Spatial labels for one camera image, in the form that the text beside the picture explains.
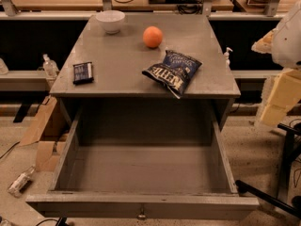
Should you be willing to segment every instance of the small black package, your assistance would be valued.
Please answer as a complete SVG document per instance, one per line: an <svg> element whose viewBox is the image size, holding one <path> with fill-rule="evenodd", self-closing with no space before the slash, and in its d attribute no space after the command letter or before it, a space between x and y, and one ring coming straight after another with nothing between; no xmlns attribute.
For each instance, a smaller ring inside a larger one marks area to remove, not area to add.
<svg viewBox="0 0 301 226"><path fill-rule="evenodd" d="M166 56L162 63L154 64L142 73L167 86L180 99L201 64L191 56L166 50Z"/></svg>

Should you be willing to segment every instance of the concrete floor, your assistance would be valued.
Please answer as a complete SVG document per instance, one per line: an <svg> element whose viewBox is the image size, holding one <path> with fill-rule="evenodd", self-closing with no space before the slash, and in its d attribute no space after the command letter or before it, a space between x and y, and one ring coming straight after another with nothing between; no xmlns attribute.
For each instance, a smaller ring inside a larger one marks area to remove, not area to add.
<svg viewBox="0 0 301 226"><path fill-rule="evenodd" d="M222 131L227 155L230 160L235 180L240 179L256 188L276 196L279 173L279 163L282 156L284 132L280 129L266 130L254 127L257 105L233 106L233 113ZM0 156L9 147L19 141L33 120L35 107L21 123L13 123L18 110L18 104L0 105ZM297 108L284 123L301 119L301 110ZM26 195L43 193L52 180L51 172L38 172L34 181L20 198L14 198L7 193L8 186L18 175L35 163L37 144L16 147L5 157L0 159L0 216L9 220L13 225L34 226L45 218L25 203ZM301 164L293 163L290 181L289 199L294 195L301 195L301 181L293 185L293 173L301 169ZM69 225L105 225L105 226L296 226L299 219L286 214L269 203L260 200L260 207L241 221L221 220L159 220L147 219L140 221L133 219L106 218L68 218ZM55 225L54 221L47 221L41 225Z"/></svg>

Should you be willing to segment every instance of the open drawer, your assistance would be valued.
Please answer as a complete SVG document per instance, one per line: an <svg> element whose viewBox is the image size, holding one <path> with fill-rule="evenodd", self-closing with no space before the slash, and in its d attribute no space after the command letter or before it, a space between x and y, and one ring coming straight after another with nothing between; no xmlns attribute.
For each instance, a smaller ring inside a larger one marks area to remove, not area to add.
<svg viewBox="0 0 301 226"><path fill-rule="evenodd" d="M240 197L210 100L82 101L47 194L46 217L240 219Z"/></svg>

